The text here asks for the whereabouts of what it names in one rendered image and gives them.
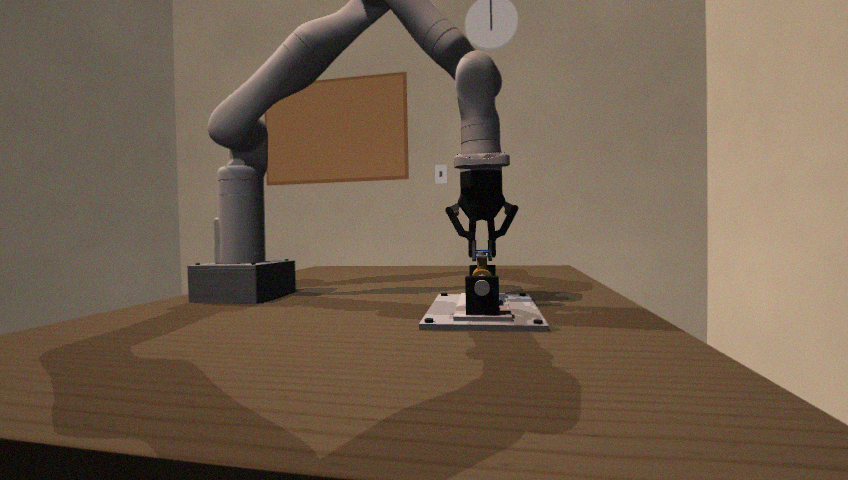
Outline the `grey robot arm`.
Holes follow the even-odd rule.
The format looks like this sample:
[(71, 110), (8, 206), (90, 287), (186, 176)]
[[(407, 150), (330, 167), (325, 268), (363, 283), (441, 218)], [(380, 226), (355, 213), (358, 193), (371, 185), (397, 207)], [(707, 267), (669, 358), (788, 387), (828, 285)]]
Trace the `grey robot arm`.
[(492, 58), (477, 51), (429, 0), (350, 0), (336, 13), (299, 26), (211, 114), (210, 138), (229, 148), (228, 164), (217, 172), (215, 263), (265, 262), (268, 131), (261, 116), (276, 102), (311, 85), (389, 8), (416, 43), (455, 80), (462, 155), (454, 158), (454, 168), (460, 173), (502, 171), (510, 165), (510, 155), (499, 153), (495, 97), (502, 78)]

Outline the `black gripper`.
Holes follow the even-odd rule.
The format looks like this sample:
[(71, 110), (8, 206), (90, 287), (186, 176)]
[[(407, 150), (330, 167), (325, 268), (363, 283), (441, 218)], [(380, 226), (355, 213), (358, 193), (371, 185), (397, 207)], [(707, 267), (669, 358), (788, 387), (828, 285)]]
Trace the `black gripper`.
[[(501, 228), (495, 231), (494, 218), (504, 206), (507, 215)], [(459, 208), (469, 218), (469, 232), (458, 220)], [(460, 197), (458, 203), (445, 209), (459, 236), (469, 242), (468, 255), (476, 261), (476, 221), (485, 220), (488, 225), (488, 261), (496, 256), (496, 239), (504, 236), (513, 221), (518, 206), (505, 201), (502, 193), (502, 171), (471, 170), (460, 173)]]

